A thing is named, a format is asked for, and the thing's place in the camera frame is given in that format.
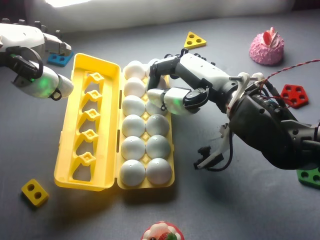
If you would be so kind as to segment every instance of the gray table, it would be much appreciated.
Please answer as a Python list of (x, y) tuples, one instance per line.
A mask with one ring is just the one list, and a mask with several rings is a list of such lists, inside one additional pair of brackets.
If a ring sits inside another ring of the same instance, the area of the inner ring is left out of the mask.
[[(177, 54), (188, 31), (207, 46), (194, 49), (230, 75), (262, 72), (265, 76), (285, 66), (319, 58), (320, 11), (267, 17), (212, 19), (114, 31), (66, 34), (76, 53), (119, 64), (147, 63)], [(275, 26), (285, 40), (280, 66), (266, 67), (248, 56), (257, 33)], [(73, 64), (52, 67), (69, 77)], [(310, 104), (292, 110), (298, 120), (320, 119), (318, 103), (320, 64), (298, 67), (271, 78), (303, 85)], [(188, 240), (319, 239), (320, 191), (301, 185), (296, 171), (273, 167), (256, 150), (234, 137), (234, 158), (219, 173), (195, 171), (197, 149), (221, 140), (218, 130), (227, 121), (213, 103), (189, 117), (172, 116), (175, 145), (175, 184), (167, 189), (121, 190), (117, 184), (101, 192), (60, 188), (53, 172), (67, 100), (36, 99), (10, 84), (15, 77), (0, 70), (0, 239), (1, 240), (125, 240), (139, 239), (153, 222), (176, 223)], [(186, 87), (178, 80), (172, 86)], [(21, 198), (21, 187), (36, 178), (49, 201), (32, 210)]]

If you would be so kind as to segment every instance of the yellow egg carton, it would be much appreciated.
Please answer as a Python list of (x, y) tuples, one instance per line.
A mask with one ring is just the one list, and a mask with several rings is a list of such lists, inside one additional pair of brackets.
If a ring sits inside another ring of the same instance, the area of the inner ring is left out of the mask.
[[(172, 141), (171, 115), (165, 117), (170, 129), (166, 138), (170, 143), (171, 152), (166, 159), (172, 168), (171, 179), (162, 185), (154, 185), (147, 178), (137, 186), (126, 186), (119, 178), (122, 164), (126, 161), (121, 155), (121, 145), (125, 140), (121, 126), (125, 119), (122, 112), (122, 101), (125, 98), (123, 89), (126, 84), (124, 74), (120, 67), (109, 61), (93, 56), (78, 53), (74, 57), (71, 73), (73, 92), (68, 97), (63, 128), (59, 140), (58, 156), (54, 169), (54, 181), (59, 187), (101, 191), (110, 188), (117, 178), (117, 184), (122, 189), (143, 189), (169, 187), (175, 181), (174, 171), (174, 145)], [(86, 91), (92, 84), (98, 85), (98, 90)], [(141, 98), (147, 103), (145, 94)], [(89, 102), (97, 103), (97, 110), (91, 108), (83, 111)], [(146, 122), (150, 115), (145, 112), (141, 118)], [(94, 122), (93, 129), (81, 130), (85, 121)], [(150, 136), (145, 132), (140, 137), (145, 143)], [(77, 149), (87, 142), (93, 146), (93, 154), (89, 151), (77, 155)], [(145, 154), (140, 162), (147, 167), (151, 159)], [(74, 173), (81, 166), (89, 168), (88, 180), (75, 179)]]

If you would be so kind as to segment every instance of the robotic arm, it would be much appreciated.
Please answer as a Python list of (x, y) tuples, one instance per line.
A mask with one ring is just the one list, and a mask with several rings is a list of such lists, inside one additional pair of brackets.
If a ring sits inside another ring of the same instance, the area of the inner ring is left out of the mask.
[(0, 66), (17, 73), (13, 81), (18, 89), (37, 98), (55, 101), (70, 95), (72, 82), (43, 65), (45, 51), (68, 56), (71, 47), (56, 36), (45, 33), (40, 22), (27, 26), (24, 20), (10, 24), (6, 18), (0, 23)]
[[(161, 75), (180, 77), (193, 90), (180, 87), (157, 88)], [(280, 169), (314, 169), (320, 166), (319, 124), (311, 126), (297, 121), (270, 82), (262, 73), (253, 76), (241, 72), (229, 76), (199, 56), (181, 52), (156, 61), (150, 66), (147, 95), (149, 100), (169, 112), (190, 115), (208, 101), (216, 103), (229, 123), (221, 128), (222, 145), (210, 154), (210, 147), (199, 149), (202, 158), (195, 169), (218, 172), (227, 168), (232, 159), (232, 137), (236, 134), (246, 144), (261, 151), (263, 156)], [(269, 97), (268, 91), (276, 101)], [(230, 148), (226, 166), (213, 168), (224, 158), (222, 153)]]

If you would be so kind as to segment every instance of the white backdrop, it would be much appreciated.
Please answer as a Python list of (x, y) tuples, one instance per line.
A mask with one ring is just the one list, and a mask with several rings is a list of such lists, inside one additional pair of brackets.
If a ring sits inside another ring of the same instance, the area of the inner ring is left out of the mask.
[(50, 30), (92, 31), (158, 25), (199, 19), (288, 12), (295, 0), (91, 0), (52, 7), (26, 0), (27, 20)]

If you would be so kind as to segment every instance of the yellow triangle block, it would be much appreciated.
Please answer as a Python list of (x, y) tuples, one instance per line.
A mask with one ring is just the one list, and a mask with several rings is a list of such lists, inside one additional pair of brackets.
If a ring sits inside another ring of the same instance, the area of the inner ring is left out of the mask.
[(188, 33), (188, 36), (186, 37), (184, 47), (186, 49), (195, 49), (202, 46), (205, 46), (207, 44), (207, 41), (203, 38), (199, 37), (198, 35), (194, 34), (192, 31)]

